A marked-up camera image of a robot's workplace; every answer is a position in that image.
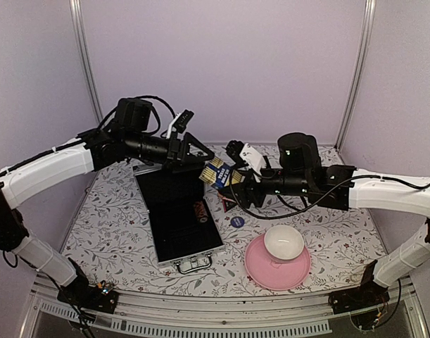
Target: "white bowl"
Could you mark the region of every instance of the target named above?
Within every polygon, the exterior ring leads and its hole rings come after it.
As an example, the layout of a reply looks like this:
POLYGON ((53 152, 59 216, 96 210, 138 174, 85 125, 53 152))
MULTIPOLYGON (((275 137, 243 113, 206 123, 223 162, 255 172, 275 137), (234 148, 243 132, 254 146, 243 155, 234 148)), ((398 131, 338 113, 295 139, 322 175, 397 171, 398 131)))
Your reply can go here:
POLYGON ((266 231, 265 247, 268 252, 282 261, 295 259, 304 250, 304 238, 290 225, 275 225, 266 231))

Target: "purple backdrop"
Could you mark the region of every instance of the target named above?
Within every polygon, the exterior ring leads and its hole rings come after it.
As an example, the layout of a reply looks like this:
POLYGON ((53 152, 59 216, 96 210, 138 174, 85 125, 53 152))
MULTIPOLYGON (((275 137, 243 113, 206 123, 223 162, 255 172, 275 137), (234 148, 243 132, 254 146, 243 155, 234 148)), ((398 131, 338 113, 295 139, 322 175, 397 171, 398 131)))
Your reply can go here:
POLYGON ((193 110, 189 129, 214 142, 303 131, 333 144, 364 9, 346 0, 82 2, 103 111, 125 95, 157 94, 193 110))

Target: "wire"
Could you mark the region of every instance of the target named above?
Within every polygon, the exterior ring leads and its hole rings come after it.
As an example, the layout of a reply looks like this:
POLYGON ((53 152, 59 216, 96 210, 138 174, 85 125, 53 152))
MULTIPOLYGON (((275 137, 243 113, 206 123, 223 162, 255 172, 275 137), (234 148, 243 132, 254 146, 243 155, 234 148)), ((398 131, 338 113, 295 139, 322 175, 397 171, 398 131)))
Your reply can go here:
POLYGON ((304 196, 301 196, 301 201, 302 201, 304 207, 307 208, 308 204, 307 204, 307 201, 305 200, 304 196))
POLYGON ((158 102, 161 102, 170 111, 170 113, 172 115, 172 118, 175 118, 174 109, 172 109, 172 107, 169 105, 169 103, 166 102, 165 100, 163 100, 161 97, 154 96, 154 95, 141 95, 141 96, 135 97, 135 99, 152 99, 152 100, 157 100, 158 102))
POLYGON ((277 198, 278 198, 278 199, 279 199, 279 201, 281 201, 281 203, 282 203, 282 204, 284 204, 286 207, 288 207, 288 208, 290 208, 290 209, 293 209, 293 210, 296 210, 296 211, 299 211, 299 209, 298 209, 298 208, 296 208, 295 206, 292 206, 291 204, 289 204, 288 202, 286 202, 282 196, 277 195, 277 198))
POLYGON ((262 178, 264 180, 271 180, 277 174, 277 170, 276 170, 276 171, 274 171, 274 173, 271 176, 263 176, 263 175, 257 173, 254 169, 251 168, 251 170, 254 173, 254 175, 257 175, 259 178, 262 178))
POLYGON ((161 129, 161 121, 160 121, 160 116, 158 116, 157 110, 153 106, 151 106, 151 111, 152 111, 153 117, 156 118, 157 128, 153 132, 145 132, 144 134, 152 136, 161 129))
POLYGON ((81 144, 83 142, 84 141, 82 139, 78 139, 77 141, 64 144, 63 146, 57 146, 55 148, 55 151, 53 149, 49 149, 49 150, 43 151, 42 153, 39 153, 39 154, 37 154, 37 155, 35 155, 35 156, 31 157, 31 158, 28 158, 27 160, 19 162, 19 163, 15 164, 15 165, 11 166, 9 169, 0 172, 0 177, 3 177, 6 174, 8 174, 9 172, 14 171, 16 169, 19 169, 20 167, 23 167, 24 165, 27 165, 27 164, 29 164, 29 163, 31 163, 33 161, 39 160, 42 157, 51 155, 51 154, 53 154, 53 153, 55 153, 57 151, 67 149, 67 148, 70 148, 72 146, 77 146, 78 144, 81 144))
MULTIPOLYGON (((390 316, 387 319, 385 319, 384 322, 382 322, 382 323, 379 324, 379 318, 376 318, 373 321, 367 323, 366 325, 362 325, 362 327, 360 327, 359 322, 354 323, 353 317, 352 316, 349 317, 350 321, 352 322, 352 324, 356 328, 358 328, 359 331, 362 331, 362 332, 374 331, 375 329, 378 329, 378 328, 384 326, 386 323, 388 323, 391 320, 391 318, 396 314, 396 311, 398 310, 398 307, 399 307, 399 304, 400 304, 400 299, 401 299, 402 290, 403 290, 403 287, 402 287, 399 279, 398 279, 398 284, 399 284, 398 300, 396 301, 396 305, 395 305, 395 308, 393 309, 393 312, 390 314, 390 316)), ((384 307, 382 308, 382 310, 379 311, 380 313, 382 313, 384 311, 384 309, 388 308, 388 303, 387 302, 383 301, 383 304, 384 304, 384 307)))
POLYGON ((105 115, 105 118, 103 118, 103 120, 99 123, 99 125, 96 128, 96 130, 102 129, 103 125, 105 125, 105 122, 107 122, 107 120, 110 118, 110 116, 112 116, 115 112, 116 112, 116 107, 113 108, 110 111, 110 113, 108 113, 107 115, 105 115))
POLYGON ((74 304, 72 304, 71 300, 66 296, 66 293, 63 292, 63 289, 60 285, 49 275, 46 275, 55 285, 55 287, 61 292, 61 294, 66 298, 66 301, 68 304, 72 307, 72 309, 76 312, 77 317, 79 318, 80 325, 82 326, 81 332, 87 337, 87 338, 96 338, 91 331, 90 326, 88 325, 87 319, 84 317, 84 311, 81 311, 79 308, 77 308, 74 304))
POLYGON ((28 266, 30 266, 32 269, 36 270, 37 267, 34 266, 33 264, 31 264, 31 262, 26 261, 24 258, 20 257, 21 261, 23 261, 25 264, 27 264, 28 266))
POLYGON ((236 204, 238 204, 238 206, 241 208, 242 211, 244 211, 245 213, 247 213, 248 215, 251 215, 259 220, 281 220, 282 218, 287 218, 287 217, 291 217, 291 216, 296 216, 299 215, 300 213, 304 213, 306 211, 309 211, 311 208, 313 208, 314 206, 316 206, 320 201, 322 201, 323 199, 325 199, 326 197, 328 197, 333 191, 335 191, 336 189, 338 189, 340 186, 342 186, 345 183, 348 182, 352 182, 354 180, 359 180, 362 178, 381 178, 378 175, 359 175, 359 176, 355 176, 355 177, 351 177, 348 178, 347 180, 344 180, 340 183, 338 183, 335 187, 333 187, 332 189, 330 189, 328 192, 326 192, 324 195, 322 195, 318 200, 316 200, 315 203, 310 204, 309 206, 307 206, 304 209, 300 209, 299 211, 295 211, 293 213, 287 213, 284 215, 276 215, 276 216, 261 216, 261 215, 257 215, 256 213, 253 213, 252 211, 249 211, 248 209, 244 208, 238 198, 236 197, 236 194, 234 192, 234 188, 232 187, 232 172, 234 172, 233 170, 230 171, 230 175, 229 175, 229 186, 230 186, 230 192, 232 193, 232 196, 234 197, 234 200, 236 202, 236 204))
POLYGON ((396 177, 382 176, 382 179, 383 180, 388 180, 388 181, 394 181, 394 182, 397 182, 397 183, 401 183, 403 185, 406 185, 406 186, 408 186, 410 188, 413 188, 413 189, 416 189, 416 190, 424 190, 424 189, 427 189, 427 188, 430 187, 430 183, 428 183, 426 185, 421 185, 420 186, 420 185, 415 185, 415 184, 409 183, 407 181, 404 181, 404 180, 402 180, 400 178, 396 178, 396 177))
POLYGON ((19 263, 18 255, 13 255, 15 256, 15 263, 11 263, 6 257, 6 251, 2 251, 2 256, 4 257, 5 263, 7 263, 10 268, 16 269, 19 263))
POLYGON ((399 304, 400 304, 400 298, 401 298, 401 295, 402 295, 402 293, 403 293, 403 286, 401 285, 401 283, 400 283, 400 280, 398 279, 398 284, 399 284, 399 293, 398 293, 398 301, 396 302, 396 306, 395 306, 395 308, 393 309, 393 312, 390 314, 390 316, 387 318, 387 319, 385 319, 385 321, 384 322, 382 322, 382 323, 380 323, 380 324, 378 324, 375 328, 379 328, 379 327, 381 327, 381 326, 384 326, 386 323, 388 323, 389 321, 390 321, 390 319, 396 314, 396 311, 398 310, 398 307, 399 307, 399 304))

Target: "metal bar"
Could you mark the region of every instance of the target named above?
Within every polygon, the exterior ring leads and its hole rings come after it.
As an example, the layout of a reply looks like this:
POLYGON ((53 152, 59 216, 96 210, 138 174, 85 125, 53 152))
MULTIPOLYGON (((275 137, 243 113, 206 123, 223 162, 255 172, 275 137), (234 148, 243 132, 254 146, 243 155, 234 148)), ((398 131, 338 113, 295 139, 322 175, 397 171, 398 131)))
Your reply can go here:
MULTIPOLYGON (((417 299, 415 296, 415 290, 410 283, 410 278, 403 279, 403 297, 402 301, 405 302, 407 306, 407 311, 413 311, 413 319, 411 319, 411 325, 414 327, 415 325, 421 325, 418 328, 414 328, 414 337, 415 338, 428 338, 429 336, 426 335, 418 335, 419 333, 423 332, 422 326, 425 328, 425 323, 418 323, 417 319, 417 311, 420 311, 419 303, 417 303, 417 299)), ((67 304, 58 302, 56 297, 56 289, 53 289, 53 287, 50 288, 48 291, 48 287, 42 288, 44 289, 45 293, 43 292, 36 292, 32 290, 31 297, 35 300, 35 302, 31 302, 30 308, 34 311, 31 311, 31 314, 28 316, 27 323, 29 324, 29 327, 33 327, 35 322, 37 321, 37 311, 43 311, 46 313, 50 313, 52 315, 58 316, 60 318, 68 319, 68 320, 74 320, 76 321, 75 314, 73 313, 73 310, 71 307, 69 307, 67 304)), ((394 303, 397 299, 397 293, 398 293, 398 287, 392 286, 391 290, 391 303, 394 303)), ((151 298, 158 298, 164 297, 167 298, 166 295, 158 295, 158 294, 150 294, 151 298)), ((226 306, 225 304, 219 304, 220 310, 219 311, 213 311, 213 309, 209 310, 207 308, 201 308, 200 305, 202 304, 194 304, 192 306, 192 311, 190 308, 182 309, 180 306, 176 308, 169 308, 166 306, 166 301, 164 299, 157 302, 157 306, 151 306, 148 303, 145 303, 141 299, 139 299, 139 303, 135 308, 128 309, 128 306, 121 306, 119 312, 109 315, 105 313, 97 313, 97 319, 96 322, 93 324, 94 327, 98 327, 104 330, 110 330, 110 331, 117 331, 114 329, 121 329, 122 333, 130 333, 133 335, 136 335, 134 333, 139 333, 138 335, 140 337, 144 336, 144 328, 145 327, 155 327, 166 330, 179 331, 181 334, 181 337, 185 337, 186 331, 191 332, 206 332, 206 337, 214 337, 213 332, 219 332, 220 330, 228 330, 229 332, 237 332, 237 337, 246 337, 247 334, 244 334, 243 332, 257 332, 261 330, 268 331, 268 334, 270 331, 276 330, 277 332, 282 332, 282 328, 285 329, 286 326, 288 327, 299 327, 299 326, 306 326, 306 325, 316 325, 319 321, 328 321, 334 318, 340 318, 344 316, 349 316, 349 313, 344 313, 340 315, 333 315, 331 313, 331 309, 327 306, 326 300, 324 302, 320 303, 318 306, 314 306, 310 302, 310 304, 306 304, 304 302, 305 296, 301 298, 302 295, 298 295, 298 299, 292 299, 290 301, 287 299, 287 303, 289 308, 294 309, 295 313, 288 312, 288 309, 285 308, 275 308, 275 302, 269 301, 269 306, 267 308, 261 308, 261 309, 253 309, 253 308, 237 308, 233 309, 230 306, 226 306), (120 326, 122 322, 125 322, 124 328, 121 328, 120 326), (143 327, 142 332, 138 332, 136 330, 136 326, 143 327)), ((185 302, 191 303, 191 301, 188 300, 188 298, 192 297, 184 297, 180 296, 177 297, 181 300, 186 299, 185 302)), ((255 300, 261 299, 261 301, 264 301, 263 298, 267 297, 252 297, 255 300)), ((206 299, 209 303, 216 304, 216 301, 224 301, 225 303, 232 303, 229 299, 206 299)), ((364 312, 365 309, 361 311, 354 311, 356 314, 359 312, 364 312)), ((21 336, 21 338, 30 338, 31 336, 28 335, 30 330, 25 330, 24 335, 21 336)))
MULTIPOLYGON (((415 293, 410 278, 402 279, 402 300, 415 293)), ((107 318, 135 320, 153 325, 184 327, 269 327, 295 325, 314 320, 332 319, 347 316, 349 313, 334 315, 328 304, 329 291, 310 292, 281 296, 250 297, 187 297, 164 294, 144 294, 139 292, 120 293, 118 307, 114 315, 107 318)), ((38 277, 32 293, 41 299, 56 301, 57 290, 50 280, 38 277)), ((398 295, 398 285, 389 289, 391 303, 398 295)), ((361 313, 375 306, 354 311, 361 313)))
MULTIPOLYGON (((44 301, 42 303, 42 312, 54 315, 66 320, 77 322, 71 307, 58 303, 56 301, 44 301)), ((188 327, 184 325, 167 325, 166 323, 145 323, 138 321, 136 318, 127 318, 125 316, 98 314, 92 327, 99 327, 103 330, 115 331, 123 334, 132 334, 139 337, 211 337, 217 336, 218 332, 223 332, 224 337, 246 337, 257 336, 260 332, 266 332, 267 335, 261 334, 260 337, 318 337, 320 334, 331 333, 329 321, 320 318, 319 320, 310 320, 301 323, 282 323, 282 325, 273 325, 268 323, 264 326, 235 327, 233 323, 220 324, 215 327, 188 327), (298 333, 284 335, 283 331, 296 331, 298 333)))
POLYGON ((409 316, 414 338, 430 338, 421 304, 416 294, 405 300, 405 308, 409 316))
POLYGON ((34 330, 34 326, 37 323, 39 315, 39 306, 42 300, 33 294, 29 294, 27 298, 27 310, 25 311, 25 317, 22 322, 19 338, 31 338, 34 330))
POLYGON ((362 79, 363 69, 365 67, 365 59, 368 52, 369 41, 371 39, 372 23, 374 21, 375 8, 376 8, 375 0, 366 1, 365 14, 363 17, 363 24, 362 24, 362 36, 360 38, 360 45, 359 45, 359 51, 357 55, 357 62, 355 64, 353 82, 352 82, 352 85, 350 86, 348 101, 346 103, 346 109, 343 114, 343 120, 341 121, 339 134, 336 138, 336 143, 335 143, 335 147, 339 151, 341 151, 341 149, 343 148, 346 135, 348 134, 350 121, 353 117, 353 111, 355 107, 355 102, 357 101, 360 81, 362 79))
POLYGON ((80 60, 82 62, 83 73, 87 83, 91 105, 93 107, 96 121, 99 123, 103 119, 101 104, 96 91, 96 83, 94 81, 93 72, 91 70, 91 63, 89 62, 89 53, 87 46, 87 39, 83 27, 82 9, 80 0, 70 0, 72 24, 74 26, 75 39, 77 41, 77 48, 79 49, 80 60))

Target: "floral tablecloth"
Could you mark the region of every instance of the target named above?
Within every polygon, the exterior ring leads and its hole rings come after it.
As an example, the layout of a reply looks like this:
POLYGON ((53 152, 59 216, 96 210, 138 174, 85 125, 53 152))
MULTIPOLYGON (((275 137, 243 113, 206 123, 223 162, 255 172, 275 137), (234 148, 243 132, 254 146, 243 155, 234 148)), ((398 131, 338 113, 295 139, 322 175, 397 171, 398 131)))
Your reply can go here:
MULTIPOLYGON (((275 146, 256 146, 278 166, 275 146)), ((222 146, 212 150, 229 162, 222 146)), ((320 147, 323 165, 341 160, 331 147, 320 147)), ((118 289, 180 296, 269 296, 301 294, 357 284, 357 268, 384 255, 377 230, 366 211, 335 211, 312 208, 307 213, 283 220, 263 221, 239 208, 225 213, 214 189, 205 194, 215 219, 224 251, 214 256, 213 266, 188 275, 174 268, 159 269, 153 247, 147 210, 132 173, 132 164, 119 163, 98 173, 65 245, 64 254, 74 259, 92 282, 107 280, 118 289), (231 219, 240 216, 245 225, 235 228, 231 219), (276 224, 298 229, 312 256, 312 267, 302 285, 287 292, 272 292, 252 281, 244 268, 248 243, 276 224)), ((287 197, 294 206, 297 198, 287 197)), ((263 215, 288 213, 276 197, 270 196, 263 215)))

